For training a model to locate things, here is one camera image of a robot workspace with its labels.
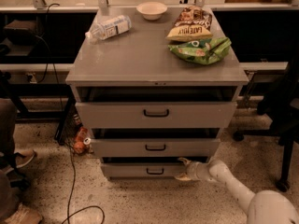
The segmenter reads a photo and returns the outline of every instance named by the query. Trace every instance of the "brown shoe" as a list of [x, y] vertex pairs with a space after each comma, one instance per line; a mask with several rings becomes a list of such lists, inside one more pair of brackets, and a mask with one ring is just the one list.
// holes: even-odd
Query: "brown shoe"
[[36, 210], [31, 209], [22, 203], [19, 204], [18, 210], [4, 223], [7, 224], [38, 224], [42, 221], [43, 217]]
[[[33, 149], [24, 150], [21, 153], [15, 153], [15, 160], [17, 168], [22, 168], [26, 166], [32, 159], [36, 156], [36, 153]], [[7, 175], [13, 171], [13, 168], [8, 165], [2, 168], [2, 171]]]

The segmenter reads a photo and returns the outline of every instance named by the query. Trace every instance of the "bowl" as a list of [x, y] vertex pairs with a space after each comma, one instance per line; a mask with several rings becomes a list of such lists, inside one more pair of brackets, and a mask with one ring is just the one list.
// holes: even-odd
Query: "bowl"
[[139, 4], [136, 9], [146, 20], [154, 21], [161, 18], [167, 11], [167, 6], [163, 3], [148, 2]]

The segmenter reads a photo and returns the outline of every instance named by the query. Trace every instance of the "snack bag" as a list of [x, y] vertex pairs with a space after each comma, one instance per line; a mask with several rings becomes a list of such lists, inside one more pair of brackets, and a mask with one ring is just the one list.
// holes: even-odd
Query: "snack bag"
[[222, 37], [194, 40], [168, 47], [182, 60], [208, 65], [223, 59], [228, 54], [231, 44], [228, 37]]
[[169, 32], [167, 39], [173, 41], [193, 41], [213, 36], [209, 32], [212, 15], [200, 7], [185, 7], [177, 18], [174, 27]]

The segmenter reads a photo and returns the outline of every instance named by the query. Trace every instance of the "drawer handle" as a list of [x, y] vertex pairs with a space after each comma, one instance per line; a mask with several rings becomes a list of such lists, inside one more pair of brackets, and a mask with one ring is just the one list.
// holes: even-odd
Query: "drawer handle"
[[149, 147], [148, 145], [146, 145], [146, 150], [147, 151], [164, 151], [166, 150], [166, 145], [163, 145], [163, 147]]
[[148, 175], [162, 175], [163, 173], [164, 173], [164, 168], [161, 171], [150, 171], [149, 168], [147, 168]]
[[150, 112], [146, 109], [143, 110], [143, 115], [146, 117], [163, 118], [169, 116], [169, 109], [167, 108], [163, 113]]

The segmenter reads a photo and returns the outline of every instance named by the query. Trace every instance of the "white robotic arm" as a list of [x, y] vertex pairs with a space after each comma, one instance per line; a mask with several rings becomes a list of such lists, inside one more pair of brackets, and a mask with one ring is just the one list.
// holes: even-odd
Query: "white robotic arm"
[[201, 163], [185, 158], [180, 160], [184, 162], [186, 172], [176, 176], [176, 179], [224, 184], [247, 215], [248, 224], [299, 224], [298, 213], [288, 199], [272, 190], [255, 194], [233, 176], [223, 161]]

